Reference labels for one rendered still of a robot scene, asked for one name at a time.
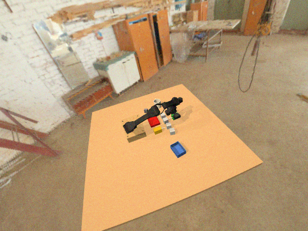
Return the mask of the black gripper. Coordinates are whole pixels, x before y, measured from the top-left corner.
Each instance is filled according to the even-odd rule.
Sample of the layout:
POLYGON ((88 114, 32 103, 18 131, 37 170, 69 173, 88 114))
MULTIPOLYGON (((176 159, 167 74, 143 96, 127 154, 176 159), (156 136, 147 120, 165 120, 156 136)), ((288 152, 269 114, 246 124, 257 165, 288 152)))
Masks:
MULTIPOLYGON (((168 107, 167 109, 169 109, 170 107, 168 107)), ((172 112, 173 112, 173 117, 174 117, 174 119, 178 119, 178 118, 180 118, 181 117, 181 115, 179 114, 179 113, 176 113, 177 112, 177 110, 176 110, 176 108, 177 107, 175 107, 175 108, 170 108, 171 110, 172 110, 172 112)))

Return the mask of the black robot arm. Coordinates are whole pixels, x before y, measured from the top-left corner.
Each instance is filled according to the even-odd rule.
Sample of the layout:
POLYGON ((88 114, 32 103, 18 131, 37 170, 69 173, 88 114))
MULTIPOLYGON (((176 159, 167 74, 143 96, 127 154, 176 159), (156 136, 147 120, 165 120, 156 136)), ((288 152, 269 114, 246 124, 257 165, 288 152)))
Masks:
MULTIPOLYGON (((146 119, 150 118, 150 117, 155 117, 158 116, 160 114, 163 113, 163 111, 165 109, 167 109, 168 107, 170 108, 175 108, 176 106, 180 105, 180 103, 183 102, 183 98, 182 97, 173 97, 172 100, 168 101, 168 102, 163 102, 163 103, 157 103, 155 105, 153 105, 146 114, 144 114, 143 116, 141 116, 140 118, 138 118, 135 121, 131 121, 131 122, 126 122, 123 125, 123 128, 125 130, 125 132, 127 134, 133 132, 133 130, 137 127, 138 124, 142 123, 143 121, 145 121, 146 119), (160 113, 158 107, 156 105, 162 105, 162 107, 164 108, 164 110, 162 111, 162 113, 160 113)), ((166 115, 170 115, 173 114, 171 109, 167 109, 165 110, 166 115)))

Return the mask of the red tray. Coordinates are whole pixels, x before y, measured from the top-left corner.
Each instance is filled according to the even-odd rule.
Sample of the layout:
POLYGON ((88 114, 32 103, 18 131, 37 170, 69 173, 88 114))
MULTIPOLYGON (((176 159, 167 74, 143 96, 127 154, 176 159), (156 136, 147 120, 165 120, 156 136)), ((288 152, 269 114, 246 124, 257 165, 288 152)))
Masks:
POLYGON ((159 120, 156 116, 148 118, 148 122, 149 122, 151 127, 155 127, 155 126, 160 125, 160 122, 159 122, 159 120))

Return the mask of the beige open cylinder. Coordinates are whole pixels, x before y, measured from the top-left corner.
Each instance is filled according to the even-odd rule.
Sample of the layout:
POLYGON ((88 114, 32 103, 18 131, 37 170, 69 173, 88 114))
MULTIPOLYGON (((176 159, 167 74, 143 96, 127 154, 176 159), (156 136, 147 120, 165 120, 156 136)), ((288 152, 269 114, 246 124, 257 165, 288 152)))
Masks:
MULTIPOLYGON (((157 104, 157 103, 161 103, 161 100, 155 98, 154 105, 157 104)), ((161 105, 156 105, 156 106, 158 107, 158 109, 161 108, 161 105)))

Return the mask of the blue rectangular tray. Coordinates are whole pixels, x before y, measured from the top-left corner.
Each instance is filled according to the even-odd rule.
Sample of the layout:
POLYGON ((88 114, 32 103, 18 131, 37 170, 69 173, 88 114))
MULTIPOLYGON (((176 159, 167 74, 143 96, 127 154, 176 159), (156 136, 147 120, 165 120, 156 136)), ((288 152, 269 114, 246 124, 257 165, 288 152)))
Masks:
POLYGON ((184 147, 178 142, 170 145, 171 150, 177 156, 177 158, 181 157, 182 155, 186 154, 186 150, 184 147))

